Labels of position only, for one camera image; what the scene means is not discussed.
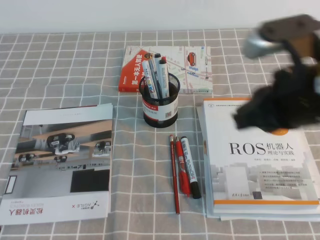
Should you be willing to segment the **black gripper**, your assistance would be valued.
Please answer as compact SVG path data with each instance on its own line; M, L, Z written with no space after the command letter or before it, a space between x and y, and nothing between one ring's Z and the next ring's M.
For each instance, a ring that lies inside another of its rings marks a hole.
M258 89L233 114L236 127L265 132L320 122L320 39L308 36L283 42L293 65L274 73L272 85Z

